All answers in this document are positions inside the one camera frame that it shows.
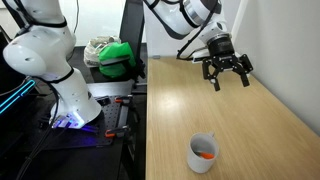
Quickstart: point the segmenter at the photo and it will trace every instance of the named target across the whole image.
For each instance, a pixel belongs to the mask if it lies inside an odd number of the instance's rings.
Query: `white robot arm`
[[[6,0],[16,10],[27,27],[4,50],[7,63],[27,76],[36,76],[49,82],[59,93],[58,119],[54,127],[80,129],[94,120],[101,106],[88,91],[81,72],[70,67],[66,57],[75,45],[75,36],[69,30],[61,13],[59,0]],[[208,51],[197,57],[203,61],[204,79],[219,90],[217,75],[232,69],[249,85],[246,74],[252,66],[246,58],[237,58],[220,0],[144,0],[168,34],[183,39],[201,26],[197,36]],[[216,70],[209,73],[209,66]]]

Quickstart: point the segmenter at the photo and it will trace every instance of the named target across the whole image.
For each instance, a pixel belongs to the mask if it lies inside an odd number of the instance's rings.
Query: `green bag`
[[[129,64],[131,67],[136,66],[131,47],[129,43],[113,43],[111,46],[107,46],[99,53],[100,62],[108,61],[109,59],[117,58],[120,56],[130,55]],[[111,78],[122,76],[126,73],[126,68],[122,64],[114,64],[110,66],[100,66],[100,72]]]

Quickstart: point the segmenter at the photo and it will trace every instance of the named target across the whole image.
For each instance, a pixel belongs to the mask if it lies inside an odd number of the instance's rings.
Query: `wooden table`
[[[254,77],[244,88],[232,72],[221,91],[200,64],[149,60],[147,180],[320,179],[320,138]],[[197,132],[214,131],[220,154],[205,174],[187,165]]]

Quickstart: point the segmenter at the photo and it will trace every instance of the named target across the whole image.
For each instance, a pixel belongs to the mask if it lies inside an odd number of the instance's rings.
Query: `white cup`
[[[214,155],[213,159],[204,159],[195,152],[206,152]],[[196,173],[205,173],[219,155],[219,146],[213,133],[197,133],[191,137],[188,145],[188,165]]]

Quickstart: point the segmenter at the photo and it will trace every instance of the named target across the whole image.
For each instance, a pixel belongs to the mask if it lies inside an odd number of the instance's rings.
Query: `blue light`
[[[19,90],[17,90],[13,95],[11,95],[6,101],[4,101],[0,108],[5,106],[11,99],[13,99],[8,105],[6,105],[1,111],[2,114],[6,109],[8,109],[14,102],[16,102],[20,97],[24,95],[30,88],[32,88],[36,82],[34,80],[29,80],[25,85],[23,85]]]

